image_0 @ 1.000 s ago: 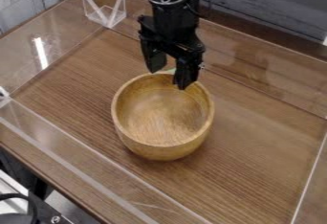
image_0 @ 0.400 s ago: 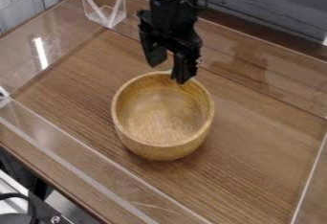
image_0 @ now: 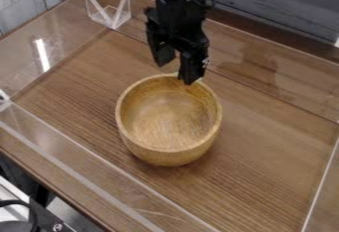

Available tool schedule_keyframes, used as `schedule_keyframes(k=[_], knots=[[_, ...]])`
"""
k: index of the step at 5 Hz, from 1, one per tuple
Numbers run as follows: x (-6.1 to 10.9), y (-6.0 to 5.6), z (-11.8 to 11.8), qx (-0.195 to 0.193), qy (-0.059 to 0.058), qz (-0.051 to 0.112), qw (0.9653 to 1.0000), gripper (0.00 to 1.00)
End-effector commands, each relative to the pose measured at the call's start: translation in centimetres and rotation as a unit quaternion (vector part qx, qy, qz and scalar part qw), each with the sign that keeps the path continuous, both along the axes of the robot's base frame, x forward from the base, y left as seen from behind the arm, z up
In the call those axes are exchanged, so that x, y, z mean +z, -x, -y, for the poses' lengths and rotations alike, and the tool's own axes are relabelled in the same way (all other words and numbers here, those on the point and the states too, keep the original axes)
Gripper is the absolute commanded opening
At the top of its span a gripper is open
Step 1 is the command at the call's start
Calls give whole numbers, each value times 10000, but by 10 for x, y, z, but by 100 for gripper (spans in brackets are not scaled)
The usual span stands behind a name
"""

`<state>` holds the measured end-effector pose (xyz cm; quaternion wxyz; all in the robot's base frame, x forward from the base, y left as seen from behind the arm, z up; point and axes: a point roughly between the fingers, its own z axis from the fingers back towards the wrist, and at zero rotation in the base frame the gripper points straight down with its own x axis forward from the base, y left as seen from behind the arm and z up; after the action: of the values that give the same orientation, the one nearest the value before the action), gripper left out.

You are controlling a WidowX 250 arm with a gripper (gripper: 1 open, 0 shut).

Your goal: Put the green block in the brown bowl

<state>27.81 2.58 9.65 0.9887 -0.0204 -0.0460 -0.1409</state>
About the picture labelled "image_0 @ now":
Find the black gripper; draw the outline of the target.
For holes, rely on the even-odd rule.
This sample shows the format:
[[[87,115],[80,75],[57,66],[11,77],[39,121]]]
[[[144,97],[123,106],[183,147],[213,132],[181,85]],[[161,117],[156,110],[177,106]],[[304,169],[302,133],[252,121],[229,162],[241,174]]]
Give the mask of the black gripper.
[[[209,6],[207,0],[155,0],[144,9],[145,34],[153,60],[165,65],[180,52],[177,78],[191,85],[205,74],[209,64],[209,41],[203,22]]]

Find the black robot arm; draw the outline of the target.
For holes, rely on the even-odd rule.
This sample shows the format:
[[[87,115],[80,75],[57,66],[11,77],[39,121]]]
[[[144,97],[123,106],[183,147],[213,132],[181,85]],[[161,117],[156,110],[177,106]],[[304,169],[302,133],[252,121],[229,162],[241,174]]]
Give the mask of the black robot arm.
[[[165,65],[180,54],[177,78],[191,85],[205,73],[209,40],[203,31],[207,0],[155,0],[144,9],[147,43],[153,60]]]

